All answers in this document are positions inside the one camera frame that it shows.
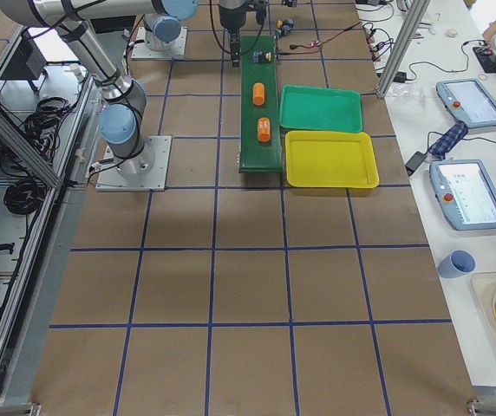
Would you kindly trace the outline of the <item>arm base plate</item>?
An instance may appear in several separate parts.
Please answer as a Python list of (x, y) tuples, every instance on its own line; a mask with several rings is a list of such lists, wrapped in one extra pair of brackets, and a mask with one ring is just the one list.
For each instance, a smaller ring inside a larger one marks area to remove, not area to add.
[(143, 151), (133, 159), (121, 162), (115, 159), (112, 150), (106, 146), (105, 159), (112, 159), (110, 169), (102, 168), (96, 177), (95, 188), (100, 192), (163, 192), (171, 152), (171, 136), (143, 136)]
[(162, 42), (151, 33), (140, 27), (134, 39), (131, 57), (142, 61), (183, 61), (186, 52), (188, 28), (182, 27), (179, 36), (171, 42)]

